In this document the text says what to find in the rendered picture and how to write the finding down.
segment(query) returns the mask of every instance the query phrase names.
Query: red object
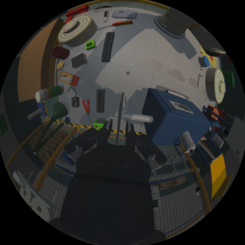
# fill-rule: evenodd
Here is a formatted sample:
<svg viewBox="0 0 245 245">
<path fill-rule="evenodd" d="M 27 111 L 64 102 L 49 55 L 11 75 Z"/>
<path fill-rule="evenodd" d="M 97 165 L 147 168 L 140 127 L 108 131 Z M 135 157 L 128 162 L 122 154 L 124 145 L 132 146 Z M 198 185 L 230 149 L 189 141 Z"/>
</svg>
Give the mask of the red object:
<svg viewBox="0 0 245 245">
<path fill-rule="evenodd" d="M 133 24 L 133 21 L 132 20 L 119 21 L 119 22 L 113 23 L 112 25 L 119 26 L 119 25 L 128 25 L 128 24 Z"/>
<path fill-rule="evenodd" d="M 76 86 L 77 86 L 78 79 L 79 79 L 79 77 L 78 77 L 78 76 L 74 76 L 74 78 L 73 78 L 73 81 L 72 81 L 71 85 L 72 85 L 72 86 L 74 86 L 74 87 L 76 87 Z"/>
<path fill-rule="evenodd" d="M 68 58 L 69 54 L 70 50 L 56 46 L 51 53 L 51 57 L 56 59 L 66 59 Z"/>
<path fill-rule="evenodd" d="M 86 4 L 86 5 L 80 6 L 76 10 L 74 10 L 74 9 L 70 10 L 66 14 L 66 17 L 67 17 L 66 23 L 68 23 L 73 18 L 74 15 L 78 15 L 78 14 L 82 14 L 82 13 L 87 12 L 88 8 L 89 8 L 89 6 Z"/>
<path fill-rule="evenodd" d="M 86 113 L 89 113 L 89 99 L 87 99 L 87 106 L 86 106 L 84 100 L 82 100 L 82 102 L 83 102 L 83 105 L 84 105 L 85 112 L 86 112 Z"/>
</svg>

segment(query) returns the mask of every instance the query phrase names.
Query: blue box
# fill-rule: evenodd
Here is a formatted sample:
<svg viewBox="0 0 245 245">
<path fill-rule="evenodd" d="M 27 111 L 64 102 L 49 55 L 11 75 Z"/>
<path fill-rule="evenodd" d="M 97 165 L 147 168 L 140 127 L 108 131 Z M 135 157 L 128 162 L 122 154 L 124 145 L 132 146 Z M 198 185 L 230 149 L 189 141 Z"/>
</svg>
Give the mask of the blue box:
<svg viewBox="0 0 245 245">
<path fill-rule="evenodd" d="M 178 144 L 180 135 L 186 131 L 197 143 L 211 127 L 192 102 L 153 88 L 148 89 L 142 114 L 153 116 L 153 122 L 144 125 L 146 135 L 155 145 Z"/>
</svg>

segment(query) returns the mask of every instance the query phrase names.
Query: green lamp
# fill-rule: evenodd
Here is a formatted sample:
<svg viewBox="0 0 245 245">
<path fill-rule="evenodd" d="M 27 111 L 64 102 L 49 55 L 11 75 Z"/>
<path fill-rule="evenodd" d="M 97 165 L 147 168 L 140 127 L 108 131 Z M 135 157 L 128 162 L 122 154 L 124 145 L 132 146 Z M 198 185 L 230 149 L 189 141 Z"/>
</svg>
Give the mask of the green lamp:
<svg viewBox="0 0 245 245">
<path fill-rule="evenodd" d="M 53 108 L 53 116 L 51 117 L 50 122 L 44 129 L 43 133 L 41 134 L 36 147 L 34 149 L 34 154 L 36 155 L 40 149 L 46 144 L 46 142 L 65 124 L 68 120 L 64 120 L 47 138 L 42 142 L 43 137 L 47 133 L 48 129 L 50 128 L 51 124 L 56 121 L 57 118 L 62 118 L 68 115 L 67 108 L 60 102 L 56 102 Z"/>
</svg>

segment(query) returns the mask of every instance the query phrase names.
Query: yellow object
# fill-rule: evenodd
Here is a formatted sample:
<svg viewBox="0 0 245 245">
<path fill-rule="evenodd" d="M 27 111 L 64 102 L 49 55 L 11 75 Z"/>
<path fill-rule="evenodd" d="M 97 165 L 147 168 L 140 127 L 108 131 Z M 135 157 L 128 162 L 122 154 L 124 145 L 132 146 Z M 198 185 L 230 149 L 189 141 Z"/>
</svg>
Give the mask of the yellow object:
<svg viewBox="0 0 245 245">
<path fill-rule="evenodd" d="M 214 68 L 217 68 L 217 65 L 216 65 L 216 57 L 212 57 L 213 60 L 211 60 L 211 56 L 207 55 L 205 53 L 205 51 L 203 50 L 202 46 L 200 45 L 200 48 L 201 48 L 201 54 L 203 56 L 206 56 L 210 62 L 210 64 L 214 67 Z"/>
<path fill-rule="evenodd" d="M 212 175 L 212 198 L 218 199 L 218 197 L 224 195 L 233 174 L 227 176 L 223 154 L 212 161 L 210 168 Z"/>
<path fill-rule="evenodd" d="M 64 66 L 65 62 L 64 61 L 61 61 L 58 65 L 57 65 L 57 70 L 60 70 L 62 69 L 62 67 Z"/>
</svg>

